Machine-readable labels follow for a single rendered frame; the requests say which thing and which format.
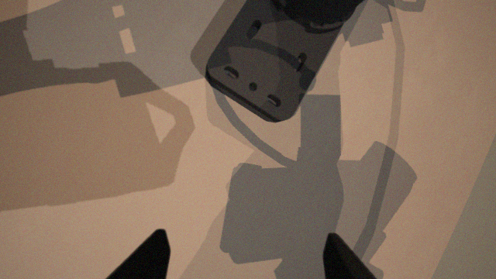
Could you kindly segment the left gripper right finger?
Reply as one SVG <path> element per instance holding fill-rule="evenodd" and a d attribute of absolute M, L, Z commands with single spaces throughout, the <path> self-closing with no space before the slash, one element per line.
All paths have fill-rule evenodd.
<path fill-rule="evenodd" d="M 323 251 L 325 279 L 377 279 L 336 233 L 329 233 Z"/>

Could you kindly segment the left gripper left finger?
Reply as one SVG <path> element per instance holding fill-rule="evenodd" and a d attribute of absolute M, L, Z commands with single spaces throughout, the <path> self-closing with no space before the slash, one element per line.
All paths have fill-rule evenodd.
<path fill-rule="evenodd" d="M 157 229 L 106 279 L 166 279 L 170 254 L 166 230 Z"/>

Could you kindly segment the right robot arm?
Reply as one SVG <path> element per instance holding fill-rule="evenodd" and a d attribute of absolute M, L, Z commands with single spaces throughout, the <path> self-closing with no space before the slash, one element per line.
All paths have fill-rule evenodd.
<path fill-rule="evenodd" d="M 288 120 L 344 22 L 363 1 L 246 0 L 208 59 L 206 74 L 267 118 Z M 257 27 L 257 34 L 249 40 L 251 26 Z M 294 71 L 298 57 L 301 63 Z"/>

